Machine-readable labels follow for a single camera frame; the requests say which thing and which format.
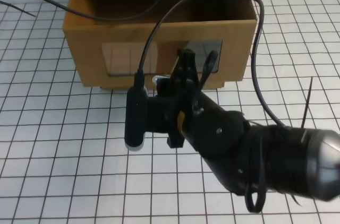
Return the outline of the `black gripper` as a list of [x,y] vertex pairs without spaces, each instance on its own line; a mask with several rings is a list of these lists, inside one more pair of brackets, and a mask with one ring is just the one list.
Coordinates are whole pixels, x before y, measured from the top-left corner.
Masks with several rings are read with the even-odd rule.
[[177,51],[177,56],[171,77],[158,81],[157,95],[148,98],[146,129],[166,133],[170,148],[181,148],[187,140],[195,149],[206,149],[207,107],[195,107],[193,100],[199,85],[196,54],[184,48]]

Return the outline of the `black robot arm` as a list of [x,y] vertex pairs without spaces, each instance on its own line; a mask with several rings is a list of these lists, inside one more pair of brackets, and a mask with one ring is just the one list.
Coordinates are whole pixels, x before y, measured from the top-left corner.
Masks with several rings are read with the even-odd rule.
[[251,210],[266,192],[330,201],[339,196],[339,135],[282,125],[251,125],[201,91],[192,50],[178,52],[170,77],[154,79],[147,131],[168,134],[171,148],[188,142],[218,181],[242,195]]

